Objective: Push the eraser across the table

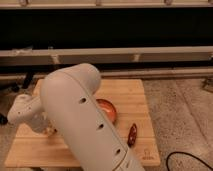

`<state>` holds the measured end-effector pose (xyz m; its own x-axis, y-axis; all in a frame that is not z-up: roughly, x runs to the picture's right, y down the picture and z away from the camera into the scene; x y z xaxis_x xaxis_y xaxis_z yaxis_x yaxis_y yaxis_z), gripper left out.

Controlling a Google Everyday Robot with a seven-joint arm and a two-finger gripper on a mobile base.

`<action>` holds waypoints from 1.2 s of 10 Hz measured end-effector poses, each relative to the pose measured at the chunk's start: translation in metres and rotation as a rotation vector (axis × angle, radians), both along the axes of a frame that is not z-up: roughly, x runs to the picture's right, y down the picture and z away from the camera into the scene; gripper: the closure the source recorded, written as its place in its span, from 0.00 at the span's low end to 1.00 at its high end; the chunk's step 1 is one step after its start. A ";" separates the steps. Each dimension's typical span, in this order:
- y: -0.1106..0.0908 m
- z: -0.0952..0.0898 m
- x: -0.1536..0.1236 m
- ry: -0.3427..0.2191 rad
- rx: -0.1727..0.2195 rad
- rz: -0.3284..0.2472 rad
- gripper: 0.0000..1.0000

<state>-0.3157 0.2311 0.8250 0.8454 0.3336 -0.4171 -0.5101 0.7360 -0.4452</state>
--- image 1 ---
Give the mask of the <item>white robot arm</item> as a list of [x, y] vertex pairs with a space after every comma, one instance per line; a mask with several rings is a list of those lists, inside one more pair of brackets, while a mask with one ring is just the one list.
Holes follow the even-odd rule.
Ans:
[[94, 98], [100, 83], [91, 64], [56, 70], [44, 78], [37, 97], [16, 97], [8, 121], [42, 127], [39, 115], [46, 113], [84, 171], [145, 171]]

